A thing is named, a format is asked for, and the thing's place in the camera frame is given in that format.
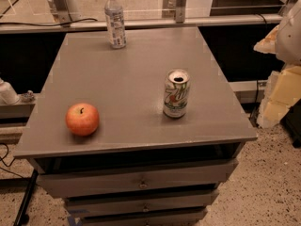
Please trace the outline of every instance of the can top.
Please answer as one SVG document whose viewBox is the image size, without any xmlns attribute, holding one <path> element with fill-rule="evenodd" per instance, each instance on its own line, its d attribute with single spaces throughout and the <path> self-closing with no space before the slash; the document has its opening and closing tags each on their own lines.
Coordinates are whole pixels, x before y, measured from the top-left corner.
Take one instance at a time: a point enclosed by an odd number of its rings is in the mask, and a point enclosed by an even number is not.
<svg viewBox="0 0 301 226">
<path fill-rule="evenodd" d="M 189 80 L 189 74 L 185 70 L 177 69 L 168 73 L 168 79 L 172 83 L 183 84 Z"/>
</svg>

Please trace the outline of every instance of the bottle label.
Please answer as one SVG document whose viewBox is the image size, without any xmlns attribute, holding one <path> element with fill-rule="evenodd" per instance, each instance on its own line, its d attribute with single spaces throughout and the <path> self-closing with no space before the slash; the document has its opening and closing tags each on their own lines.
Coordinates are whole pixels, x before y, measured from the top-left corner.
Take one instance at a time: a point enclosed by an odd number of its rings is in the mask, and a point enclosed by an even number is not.
<svg viewBox="0 0 301 226">
<path fill-rule="evenodd" d="M 121 12 L 106 14 L 107 31 L 113 46 L 124 46 L 126 44 L 124 32 L 124 19 Z"/>
</svg>

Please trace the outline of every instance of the drawer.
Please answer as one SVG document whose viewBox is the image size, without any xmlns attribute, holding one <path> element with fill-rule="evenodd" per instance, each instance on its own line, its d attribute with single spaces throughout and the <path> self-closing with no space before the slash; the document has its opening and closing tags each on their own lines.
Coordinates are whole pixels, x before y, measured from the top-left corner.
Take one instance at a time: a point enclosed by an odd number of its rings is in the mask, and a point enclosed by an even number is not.
<svg viewBox="0 0 301 226">
<path fill-rule="evenodd" d="M 85 226 L 162 226 L 163 224 L 183 225 L 197 223 L 207 211 L 205 208 L 159 211 L 149 214 L 131 214 L 113 217 L 83 218 Z"/>
<path fill-rule="evenodd" d="M 66 201 L 65 207 L 75 218 L 149 213 L 170 208 L 206 206 L 212 204 L 217 195 L 217 190 L 204 190 L 202 186 L 186 186 L 76 198 Z"/>
<path fill-rule="evenodd" d="M 54 198 L 71 198 L 216 184 L 225 182 L 237 164 L 236 159 L 231 159 L 40 175 L 37 183 Z"/>
</svg>

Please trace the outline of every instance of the gray tabletop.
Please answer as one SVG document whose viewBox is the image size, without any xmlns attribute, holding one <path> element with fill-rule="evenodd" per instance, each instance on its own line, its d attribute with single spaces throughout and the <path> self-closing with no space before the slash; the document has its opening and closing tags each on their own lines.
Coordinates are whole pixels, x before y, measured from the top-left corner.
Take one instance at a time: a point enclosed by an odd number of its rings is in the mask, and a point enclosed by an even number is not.
<svg viewBox="0 0 301 226">
<path fill-rule="evenodd" d="M 110 48 L 105 32 L 67 34 L 43 92 L 14 152 L 17 158 L 120 152 L 232 143 L 255 130 L 196 27 L 126 31 L 128 44 Z M 191 76 L 187 113 L 163 114 L 164 81 L 174 68 Z M 68 108 L 95 105 L 98 130 L 76 137 Z"/>
</svg>

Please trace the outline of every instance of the water bottle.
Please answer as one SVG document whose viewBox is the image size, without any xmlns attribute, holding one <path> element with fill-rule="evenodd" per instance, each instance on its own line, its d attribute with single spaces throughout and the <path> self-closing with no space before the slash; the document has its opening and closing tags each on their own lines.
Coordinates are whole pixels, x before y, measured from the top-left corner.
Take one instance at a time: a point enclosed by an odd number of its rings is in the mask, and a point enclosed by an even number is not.
<svg viewBox="0 0 301 226">
<path fill-rule="evenodd" d="M 123 8 L 118 0 L 107 0 L 104 6 L 107 31 L 111 46 L 115 49 L 126 45 Z"/>
<path fill-rule="evenodd" d="M 16 93 L 15 89 L 11 86 L 9 82 L 3 81 L 0 78 L 0 98 L 8 104 L 15 104 L 19 101 L 19 95 Z"/>
</svg>

